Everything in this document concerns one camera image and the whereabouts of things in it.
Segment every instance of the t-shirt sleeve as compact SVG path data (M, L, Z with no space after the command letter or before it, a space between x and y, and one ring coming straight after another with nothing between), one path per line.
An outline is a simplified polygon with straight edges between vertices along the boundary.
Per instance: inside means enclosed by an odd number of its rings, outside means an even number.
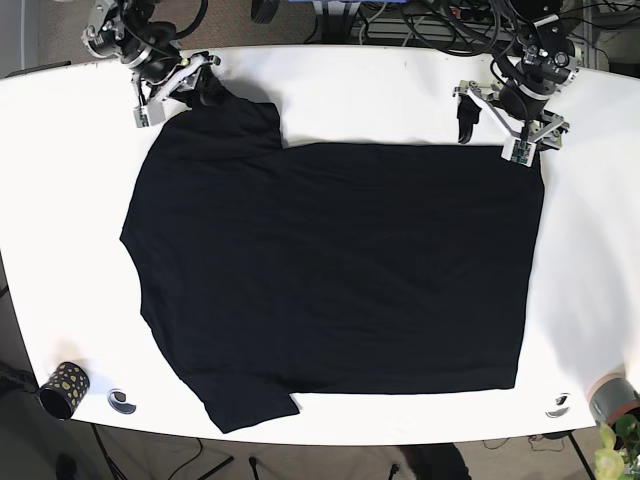
M197 374L183 379L222 433L300 413L284 386L260 377Z
M145 164L239 160L279 150L282 135L276 106L228 94L218 105L194 106L169 120Z

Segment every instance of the cable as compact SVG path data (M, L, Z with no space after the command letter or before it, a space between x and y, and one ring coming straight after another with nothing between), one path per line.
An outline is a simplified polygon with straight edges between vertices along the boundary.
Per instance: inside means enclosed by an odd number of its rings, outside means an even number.
M498 445L497 447L487 447L487 443L486 443L487 441L486 441L486 440L483 440L483 441L482 441L482 444L484 445L484 448L486 448L487 450L497 450L497 449L499 449L499 448L504 447L504 446L507 444L507 442L508 442L509 440L511 440L511 439L510 439L510 438L507 438L504 442L502 442L502 443L501 443L500 445Z
M507 45L507 47L500 52L497 56L495 56L493 58L493 60L491 61L491 64L489 65L489 70L491 71L491 74L496 78L496 80L498 80L498 82L502 83L505 87L511 89L511 91L513 92L513 96L515 98L518 99L518 102L520 103L520 106L522 107L522 111L524 112L524 127L522 128L522 132L520 133L520 139L523 141L527 141L527 139L529 138L529 110L527 109L527 105L524 103L524 101L520 98L520 93L516 90L516 88L514 88L513 86L509 85L507 82L505 82L502 78L500 78L500 76L498 74L496 74L495 70L494 70L494 66L497 65L498 61L504 57L507 52L509 50L511 50L511 48L513 47L513 45L516 42L516 36L514 35L514 37L511 39L511 42L509 42L509 45ZM506 63L509 63L509 65L512 65L511 62L509 61L509 59L505 60Z
M587 459L584 458L582 450L580 449L580 445L578 445L578 442L576 441L575 437L573 436L573 432L569 432L568 437L569 437L569 440L571 441L571 445L573 445L573 449L576 451L576 454L578 454L578 458L580 459L580 463L582 463L582 466L584 467L585 471L587 472L587 475L589 475L589 479L590 480L596 480L595 475L591 471L591 466L589 465L589 462L587 462Z
M635 8L640 8L640 6L638 6L638 5L627 5L625 3L613 3L613 2L592 3L591 5L583 5L582 7L576 7L576 8L572 8L571 10L565 10L564 12L559 13L558 16L560 18L562 18L562 16L565 13L577 12L579 10L586 10L587 8L600 7L600 6L607 6L609 8L618 7L618 6L623 7L624 6L624 7L627 7L625 10L623 10L625 12L627 12L629 10L633 10Z
M431 4L429 3L429 1L428 1L428 0L422 0L422 3L424 3L424 4L426 5L426 7L427 7L429 10L431 10L435 15L439 16L440 18L442 18L442 20L443 20L444 22L447 22L447 23L451 26L451 28L454 30L454 32L456 32L456 34L457 34L457 31L456 31L455 26L454 26L450 21L448 21L448 20L447 20L447 18L446 18L445 16L443 16L443 15L442 15L442 14L440 14L436 9L434 9L434 8L433 8L433 5L431 5ZM490 40L489 40L489 45L491 45L491 47L493 47L493 45L495 45L495 43L498 41L498 35L500 34L500 29L501 29L501 20L500 20L500 16L499 16L499 15L498 15L498 16L496 16L496 12L495 12L495 11L492 11L492 14L493 14L493 21L494 21L494 25L493 25L493 26L495 27L495 31L494 31L493 35L491 36L491 38L490 38ZM492 27L492 25L489 25L489 27L488 27L487 29L485 29L485 30L484 30L484 32L482 32L482 34L479 34L479 35L480 35L480 36L482 36L482 37L484 37L484 38L489 38L489 37L486 37L486 34L487 34L487 32L488 32L489 30L491 30L491 27ZM471 36L471 42L468 42L468 41L467 41L467 39L464 37L464 35L461 35L461 36L460 36L460 38L462 38L462 40L464 41L464 43L466 43L466 44L467 44L467 47L469 47L469 50L470 50L470 51L468 52L468 54L467 54L467 55L459 55L459 56L473 57L473 56L481 55L482 53L485 53L485 52L484 52L484 51L482 51L482 50L477 51L477 52L474 52L474 51L473 51L473 47L471 47L471 44L472 44L472 43L474 43L475 41L478 41L478 39L479 39L479 37L478 37L478 36L475 36L475 37L474 37L474 36Z
M429 17L441 22L445 26L445 28L449 29L449 31L451 32L452 38L449 41L449 43L446 44L444 47L440 47L440 46L435 45L431 41L427 40L424 37L424 35L422 35L420 32L418 32L416 30L416 28L415 28L415 25L413 24L413 21L411 20L411 17L409 15L407 15L402 8L400 8L400 15L402 16L402 21L405 23L407 28L413 33L413 35L416 37L416 39L420 40L422 43L424 43L429 48L433 48L434 50L438 50L440 52L446 53L448 55L453 55L455 57L475 57L475 56L480 55L481 53L483 53L483 52L457 52L457 51L454 51L454 50L450 50L450 47L455 43L458 34L456 32L456 29L453 27L453 25L448 23L446 21L446 19L441 18L440 16L436 16L434 14L424 14L424 16L429 16Z
M584 37L581 37L580 35L577 35L575 33L570 33L569 35L571 35L572 37L576 37L579 38L580 40L584 41L587 45L589 45L591 48L593 48L594 50L597 50L598 52L602 52L604 54L604 56L607 58L607 62L609 62L609 65L611 65L611 59L609 58L609 54L607 52L605 52L604 50L602 50L601 48L596 47L593 43L591 43L589 40L587 40Z
M114 480L127 480L127 477L124 476L122 470L118 468L116 462L111 460L111 457L107 453L107 449L104 448L104 443L102 443L102 438L100 437L100 433L98 433L98 428L95 423L91 424L91 430L93 431L93 435L96 437L96 442L98 442L98 447L100 447L100 451L102 452L102 456L104 457L104 461L107 463L109 467L109 471L113 476Z
M173 473L171 475L169 475L169 478L167 480L171 480L176 473L178 473L182 468L184 468L187 465L189 465L191 462L193 462L196 458L198 458L202 454L202 451L204 450L204 445L202 445L202 441L200 441L199 438L196 438L196 440L198 440L198 445L200 445L200 450L198 450L198 453L196 453L193 457L191 457L189 460L187 460L182 465L180 465L178 468L176 468L173 471Z
M367 20L367 17L360 11L360 9L358 9L356 13L360 16L362 23L364 24L364 36L369 38L369 20Z
M303 44L308 44L309 42L311 42L311 40L313 39L313 37L316 36L316 33L318 33L318 27L320 26L319 22L318 22L318 16L315 16L315 22L313 24L313 30L311 31L311 33L309 34L309 36L307 38L305 38L304 42L302 42Z
M489 0L490 5L492 6L491 10L493 12L494 24L496 27L496 31L494 32L493 37L491 38L479 32L476 32L474 29L469 28L462 21L456 18L456 16L451 11L451 4L449 3L449 0L441 0L441 1L442 1L442 9L444 10L444 14L447 17L447 19L453 24L454 27L456 27L462 33L466 33L468 37L476 39L480 43L486 45L486 51L482 53L495 52L496 50L495 44L498 41L498 34L500 33L500 28L502 26L500 15L498 14L496 8L494 7L495 0Z
M129 20L127 20L127 16L125 15L125 12L124 12L124 0L117 0L117 2L118 2L118 10L120 11L120 18L122 20L122 24L124 25L124 28L131 34L131 36L133 38L138 40L142 45L146 45L149 48L151 48L152 50L155 50L156 52L162 53L165 57L168 57L168 58L182 58L180 55L175 54L175 53L166 52L166 51L162 50L161 48L153 45L152 43L149 43L148 41L146 41L143 38L141 38L140 36L138 36L133 31L133 29L131 28L131 25L129 25Z
M364 34L365 26L367 28L367 33L368 33L369 32L369 26L373 22L375 22L378 19L378 17L380 17L380 15L382 15L384 13L384 10L387 8L387 5L388 5L387 3L383 3L382 7L380 8L380 10L378 10L378 13L376 13L374 16L372 16L370 19L368 19L369 21L366 24L363 24L360 27L360 32L358 33L358 41L360 42L360 45L364 45L363 34Z
M414 27L417 27L418 25L420 25L422 23L422 21L427 18L426 15L421 16L418 21L414 24ZM401 47L406 47L407 43L409 43L409 40L411 40L411 36L413 35L412 32L408 32L407 35L404 37L404 40L402 41L402 45L400 45Z
M640 15L638 15L636 18L633 18L633 19L629 20L628 22L623 23L622 25L618 25L615 28L610 28L610 27L605 27L603 25L598 25L597 23L589 22L589 21L585 20L584 18L578 18L578 17L560 17L560 20L579 20L581 23L586 23L587 25L594 26L594 27L599 28L601 30L606 30L607 32L616 32L616 31L626 27L627 25L631 25L632 23L640 21Z
M191 25L182 30L181 32L176 33L176 40L180 40L182 38L188 37L193 32L195 32L196 28L200 26L204 16L207 14L207 9L209 8L209 0L200 0L200 9L196 14L196 18L193 19Z
M362 2L360 6L365 7L369 10L373 10L374 12L377 12L382 8L382 5L383 5L382 3L378 3L378 2ZM393 5L393 4L387 5L385 10L387 12L393 12L395 10L398 10L398 5Z

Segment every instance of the pen holder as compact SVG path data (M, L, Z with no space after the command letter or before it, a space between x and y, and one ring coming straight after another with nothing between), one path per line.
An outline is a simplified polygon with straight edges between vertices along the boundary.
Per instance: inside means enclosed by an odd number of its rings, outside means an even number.
M89 390L89 377L75 363L62 362L38 390L42 407L55 418L71 418Z

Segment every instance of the white table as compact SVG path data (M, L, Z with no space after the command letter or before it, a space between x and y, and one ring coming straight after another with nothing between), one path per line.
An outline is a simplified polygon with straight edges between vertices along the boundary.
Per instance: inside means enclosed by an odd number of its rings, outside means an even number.
M288 145L455 143L461 79L489 59L427 50L239 48L216 52L236 94L269 99ZM593 424L584 391L620 364L640 385L640 83L582 71L549 102L572 130L545 153L544 213L516 388L448 395L296 395L302 413L222 435L176 377L139 315L118 240L140 165L160 128L138 130L117 62L0 81L0 249L36 377L62 360L92 387L74 418L123 428L265 443L385 445L512 437ZM168 105L177 112L181 106ZM484 114L475 143L503 141ZM121 388L138 405L107 404ZM545 414L561 393L571 410Z

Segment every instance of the gray wall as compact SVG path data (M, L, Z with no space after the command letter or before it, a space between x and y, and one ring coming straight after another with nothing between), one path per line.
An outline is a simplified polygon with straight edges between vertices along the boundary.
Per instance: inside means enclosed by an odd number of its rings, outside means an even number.
M38 0L0 0L0 78L36 66Z

